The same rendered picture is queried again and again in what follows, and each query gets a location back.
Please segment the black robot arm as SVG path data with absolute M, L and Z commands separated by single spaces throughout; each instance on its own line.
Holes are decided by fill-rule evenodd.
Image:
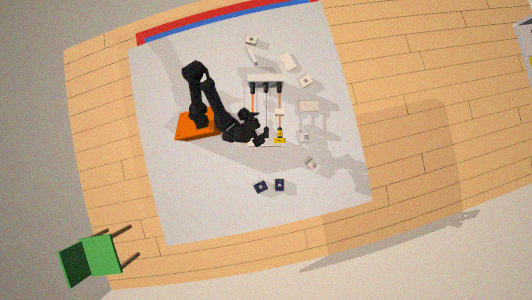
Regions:
M 203 82 L 200 82 L 204 74 L 206 75 L 207 79 Z M 188 117 L 196 125 L 196 130 L 201 130 L 205 127 L 208 127 L 209 124 L 209 120 L 206 116 L 208 106 L 202 102 L 201 97 L 203 90 L 214 113 L 214 122 L 216 127 L 222 132 L 222 141 L 224 140 L 231 143 L 248 143 L 251 140 L 251 133 L 261 126 L 258 118 L 254 117 L 252 114 L 249 114 L 245 116 L 245 121 L 241 123 L 242 127 L 238 127 L 240 123 L 225 110 L 223 103 L 217 93 L 215 82 L 210 77 L 208 68 L 205 67 L 202 62 L 195 60 L 182 68 L 182 77 L 187 80 L 189 85 L 191 105 L 189 106 Z M 245 129 L 243 129 L 243 126 Z

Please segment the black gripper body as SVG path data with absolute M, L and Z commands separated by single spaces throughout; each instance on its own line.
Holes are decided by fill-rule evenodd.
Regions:
M 245 121 L 245 116 L 248 115 L 248 110 L 245 108 L 242 108 L 240 109 L 238 112 L 237 112 L 237 116 L 239 117 L 240 120 L 244 120 Z M 262 135 L 257 135 L 257 133 L 254 132 L 251 133 L 252 136 L 254 137 L 254 139 L 252 140 L 252 142 L 254 143 L 255 147 L 259 147 L 260 145 L 262 145 L 263 143 L 265 143 L 265 140 L 263 138 Z

